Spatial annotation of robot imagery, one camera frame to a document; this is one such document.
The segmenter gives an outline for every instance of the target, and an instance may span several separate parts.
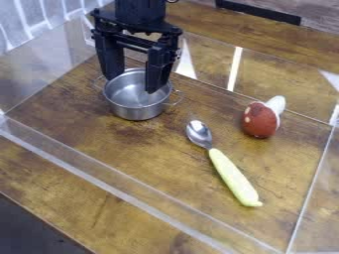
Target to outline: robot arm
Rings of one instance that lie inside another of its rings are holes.
[[[95,18],[96,53],[103,75],[113,79],[124,72],[123,49],[148,55],[145,63],[145,90],[153,93],[167,84],[173,62],[177,59],[179,36],[183,31],[164,21],[165,2],[177,0],[115,0],[115,12],[92,11]],[[157,42],[125,35],[123,31],[161,34]]]

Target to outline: floor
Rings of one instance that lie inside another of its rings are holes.
[[[1,254],[88,254],[60,232],[0,195]]]

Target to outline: mushroom stem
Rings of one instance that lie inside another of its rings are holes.
[[[265,107],[268,107],[276,116],[283,112],[285,107],[285,99],[283,96],[275,96],[265,104]]]

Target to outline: pot handle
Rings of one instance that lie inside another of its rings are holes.
[[[175,102],[172,102],[172,103],[164,102],[163,104],[164,104],[165,106],[176,106],[176,105],[183,101],[183,99],[184,99],[184,97],[185,97],[185,94],[184,94],[183,91],[180,91],[180,90],[177,90],[177,89],[172,89],[172,92],[176,93],[176,94],[179,95],[179,99],[177,99],[177,101],[175,101]]]
[[[93,89],[101,91],[101,87],[97,85],[99,81],[105,78],[104,75],[99,76],[91,83]]]

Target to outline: pot rim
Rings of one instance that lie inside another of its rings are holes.
[[[125,109],[141,109],[141,108],[148,108],[148,107],[152,107],[152,106],[157,106],[159,104],[164,105],[163,102],[164,102],[164,100],[169,97],[171,93],[172,93],[172,82],[171,82],[169,80],[168,80],[168,82],[167,82],[167,84],[165,84],[165,85],[169,87],[169,92],[165,94],[165,96],[164,96],[157,102],[155,102],[155,103],[152,103],[152,104],[148,104],[148,105],[144,105],[144,106],[137,106],[137,107],[133,107],[133,106],[128,107],[128,106],[125,106],[125,105],[121,105],[121,104],[113,102],[113,101],[108,98],[108,96],[107,96],[107,94],[105,94],[105,89],[108,88],[109,84],[111,84],[116,79],[119,79],[123,75],[127,75],[129,72],[137,72],[137,71],[145,72],[145,70],[144,70],[143,67],[128,68],[120,76],[115,77],[112,80],[109,80],[109,81],[105,83],[104,88],[103,88],[103,91],[101,91],[101,92],[103,92],[104,98],[109,101],[111,104],[113,104],[113,105],[116,105],[116,106],[119,106],[119,107],[121,107],[121,108],[125,108]]]

